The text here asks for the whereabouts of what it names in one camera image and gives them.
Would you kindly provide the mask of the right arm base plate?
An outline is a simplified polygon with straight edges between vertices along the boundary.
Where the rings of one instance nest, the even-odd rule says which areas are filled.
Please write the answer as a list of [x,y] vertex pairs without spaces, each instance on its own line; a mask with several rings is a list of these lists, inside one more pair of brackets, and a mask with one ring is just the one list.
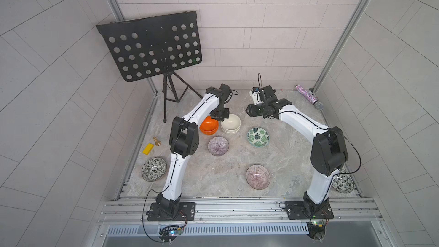
[[289,220],[331,220],[334,219],[329,201],[314,204],[305,201],[285,201],[284,208]]

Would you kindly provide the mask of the orange plastic bowl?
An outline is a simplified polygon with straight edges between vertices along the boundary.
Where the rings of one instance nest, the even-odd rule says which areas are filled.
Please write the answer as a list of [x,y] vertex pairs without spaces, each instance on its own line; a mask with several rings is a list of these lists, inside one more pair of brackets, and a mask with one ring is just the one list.
[[199,129],[205,130],[205,131],[211,131],[211,130],[218,129],[218,127],[219,127],[219,122],[217,120],[212,119],[210,116],[208,116],[206,119],[204,119],[204,121],[200,125]]
[[211,131],[205,131],[205,130],[201,130],[201,132],[207,136],[211,136],[213,134],[215,134],[217,132],[218,129],[215,130],[211,130]]

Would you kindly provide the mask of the cream ceramic bowl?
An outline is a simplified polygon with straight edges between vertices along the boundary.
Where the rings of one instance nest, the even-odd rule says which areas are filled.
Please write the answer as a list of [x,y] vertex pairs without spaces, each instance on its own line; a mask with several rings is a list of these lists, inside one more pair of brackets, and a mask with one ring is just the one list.
[[235,114],[229,114],[229,118],[221,121],[221,127],[227,131],[235,131],[241,127],[241,119]]
[[224,127],[222,127],[221,128],[222,129],[222,131],[224,132],[224,133],[226,133],[226,134],[236,134],[236,133],[238,133],[238,131],[240,130],[240,128],[237,128],[237,129],[226,129],[226,128],[224,128]]

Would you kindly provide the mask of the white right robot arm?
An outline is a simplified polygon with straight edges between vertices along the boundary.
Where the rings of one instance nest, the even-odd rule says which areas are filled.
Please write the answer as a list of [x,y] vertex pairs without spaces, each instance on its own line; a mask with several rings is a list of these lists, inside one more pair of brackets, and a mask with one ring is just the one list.
[[304,193],[304,208],[308,214],[322,210],[327,203],[334,176],[339,175],[348,153],[340,128],[329,128],[299,111],[286,99],[267,104],[249,104],[249,117],[275,118],[295,128],[312,144],[310,162],[314,168],[312,181]]

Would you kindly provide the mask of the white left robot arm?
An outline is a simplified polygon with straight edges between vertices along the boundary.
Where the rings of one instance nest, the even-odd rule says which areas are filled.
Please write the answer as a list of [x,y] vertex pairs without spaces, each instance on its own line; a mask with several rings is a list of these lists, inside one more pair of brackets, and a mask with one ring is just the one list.
[[231,95],[228,85],[210,87],[188,114],[174,118],[169,138],[171,164],[165,186],[155,199],[159,209],[167,215],[174,217],[178,214],[185,170],[199,146],[199,126],[207,117],[217,121],[228,118],[230,112],[225,104]]

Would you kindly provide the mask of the green leaf pattern bowl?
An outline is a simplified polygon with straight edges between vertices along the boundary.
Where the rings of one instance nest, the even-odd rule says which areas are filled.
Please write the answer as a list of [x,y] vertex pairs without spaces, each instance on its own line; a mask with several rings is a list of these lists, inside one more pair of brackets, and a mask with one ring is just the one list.
[[269,133],[261,127],[251,128],[247,133],[247,139],[252,146],[261,148],[266,146],[269,141]]

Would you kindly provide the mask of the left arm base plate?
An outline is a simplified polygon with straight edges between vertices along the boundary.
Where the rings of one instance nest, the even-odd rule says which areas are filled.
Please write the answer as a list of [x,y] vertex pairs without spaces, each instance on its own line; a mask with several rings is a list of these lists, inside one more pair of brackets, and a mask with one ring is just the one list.
[[195,202],[181,202],[178,207],[170,209],[166,205],[152,203],[146,212],[148,221],[193,221],[196,209]]

